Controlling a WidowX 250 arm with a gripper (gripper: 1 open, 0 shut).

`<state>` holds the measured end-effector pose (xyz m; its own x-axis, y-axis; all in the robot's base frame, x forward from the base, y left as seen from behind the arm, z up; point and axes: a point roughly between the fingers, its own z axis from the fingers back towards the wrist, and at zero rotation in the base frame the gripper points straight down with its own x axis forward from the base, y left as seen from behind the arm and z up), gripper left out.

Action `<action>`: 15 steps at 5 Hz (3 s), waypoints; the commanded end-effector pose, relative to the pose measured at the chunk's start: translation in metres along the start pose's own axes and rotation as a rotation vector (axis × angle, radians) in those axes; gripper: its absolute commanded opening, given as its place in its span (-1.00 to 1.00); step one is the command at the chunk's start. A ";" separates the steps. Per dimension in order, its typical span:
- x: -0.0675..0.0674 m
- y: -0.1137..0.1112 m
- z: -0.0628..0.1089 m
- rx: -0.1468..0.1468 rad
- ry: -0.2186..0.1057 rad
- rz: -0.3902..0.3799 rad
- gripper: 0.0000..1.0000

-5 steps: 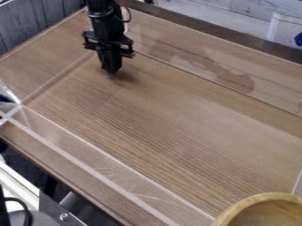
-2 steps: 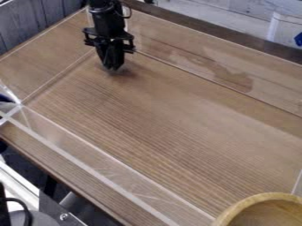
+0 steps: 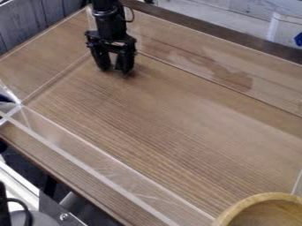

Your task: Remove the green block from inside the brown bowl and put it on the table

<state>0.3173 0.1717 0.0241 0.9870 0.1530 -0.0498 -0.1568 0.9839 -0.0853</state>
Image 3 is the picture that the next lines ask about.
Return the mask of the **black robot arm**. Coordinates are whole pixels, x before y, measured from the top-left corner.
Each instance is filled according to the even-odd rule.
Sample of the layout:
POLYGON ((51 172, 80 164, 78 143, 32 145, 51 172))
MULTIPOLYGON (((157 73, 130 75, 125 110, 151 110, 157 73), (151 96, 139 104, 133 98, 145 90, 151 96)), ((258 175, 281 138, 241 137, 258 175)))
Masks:
POLYGON ((115 69, 127 75, 135 66, 137 38, 127 33, 125 6, 119 0, 91 0, 96 30, 86 31, 86 46, 103 72, 111 67, 110 54, 117 54, 115 69))

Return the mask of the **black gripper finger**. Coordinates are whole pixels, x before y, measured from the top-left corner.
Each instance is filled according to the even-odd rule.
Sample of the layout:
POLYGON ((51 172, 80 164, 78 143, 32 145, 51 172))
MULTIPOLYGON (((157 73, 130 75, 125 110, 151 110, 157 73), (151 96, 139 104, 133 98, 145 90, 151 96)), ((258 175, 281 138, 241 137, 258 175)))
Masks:
POLYGON ((111 66, 111 59, 110 59, 110 55, 109 52, 105 51, 99 46, 92 45, 90 47, 91 49, 91 54, 92 57, 95 59, 96 65, 99 67, 99 69, 105 72, 110 69, 111 66))
POLYGON ((134 69, 137 51, 134 49, 119 48, 117 50, 117 65, 115 69, 122 73, 129 74, 134 69))

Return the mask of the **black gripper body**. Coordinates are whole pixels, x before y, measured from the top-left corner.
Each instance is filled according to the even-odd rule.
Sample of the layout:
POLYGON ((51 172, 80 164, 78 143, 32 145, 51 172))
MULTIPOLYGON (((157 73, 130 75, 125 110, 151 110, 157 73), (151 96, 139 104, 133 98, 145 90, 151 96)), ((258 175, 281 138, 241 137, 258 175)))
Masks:
POLYGON ((99 56, 103 53, 121 53, 125 51, 130 56, 137 55, 137 38, 126 34, 117 39, 102 38, 98 31, 86 31, 86 46, 91 54, 99 56))

